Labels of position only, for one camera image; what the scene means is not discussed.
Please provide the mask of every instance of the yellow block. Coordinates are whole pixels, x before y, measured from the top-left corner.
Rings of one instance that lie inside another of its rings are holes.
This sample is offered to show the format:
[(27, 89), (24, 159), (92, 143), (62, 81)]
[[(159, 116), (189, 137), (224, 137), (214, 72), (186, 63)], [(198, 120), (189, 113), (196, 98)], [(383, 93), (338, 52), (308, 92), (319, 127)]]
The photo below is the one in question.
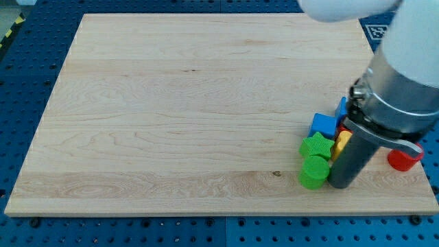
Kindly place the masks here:
[(9, 31), (5, 34), (6, 38), (9, 38), (9, 36), (11, 35), (11, 33), (12, 33), (12, 30), (9, 30)]
[(351, 136), (352, 136), (351, 132), (341, 131), (341, 133), (338, 135), (337, 140), (335, 140), (335, 144), (333, 146), (333, 152), (331, 156), (332, 161), (337, 160), (338, 156), (342, 153), (344, 146), (346, 146)]
[(21, 16), (19, 16), (16, 20), (15, 20), (15, 24), (20, 24), (23, 21), (25, 21), (23, 18), (21, 18)]

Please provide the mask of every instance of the wooden board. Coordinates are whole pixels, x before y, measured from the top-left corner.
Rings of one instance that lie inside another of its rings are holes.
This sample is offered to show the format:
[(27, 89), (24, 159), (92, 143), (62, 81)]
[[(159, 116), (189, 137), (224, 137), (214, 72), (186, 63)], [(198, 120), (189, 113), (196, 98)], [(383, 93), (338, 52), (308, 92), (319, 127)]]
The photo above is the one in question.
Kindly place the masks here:
[(435, 214), (422, 167), (396, 172), (384, 149), (348, 189), (298, 183), (313, 114), (371, 57), (357, 21), (86, 14), (5, 212)]

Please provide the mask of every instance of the blue block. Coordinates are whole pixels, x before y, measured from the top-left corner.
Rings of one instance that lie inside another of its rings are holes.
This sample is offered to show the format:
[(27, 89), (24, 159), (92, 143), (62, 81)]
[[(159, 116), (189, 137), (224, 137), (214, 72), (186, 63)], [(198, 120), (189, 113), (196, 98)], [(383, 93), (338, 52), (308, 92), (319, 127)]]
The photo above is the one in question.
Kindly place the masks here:
[(316, 113), (314, 114), (313, 122), (309, 128), (308, 137), (312, 137), (314, 133), (320, 132), (325, 138), (332, 139), (335, 136), (336, 128), (337, 119), (335, 117)]
[(335, 109), (335, 118), (337, 118), (337, 126), (343, 120), (343, 118), (348, 114), (346, 109), (346, 97), (342, 97), (340, 103), (338, 103), (337, 109)]

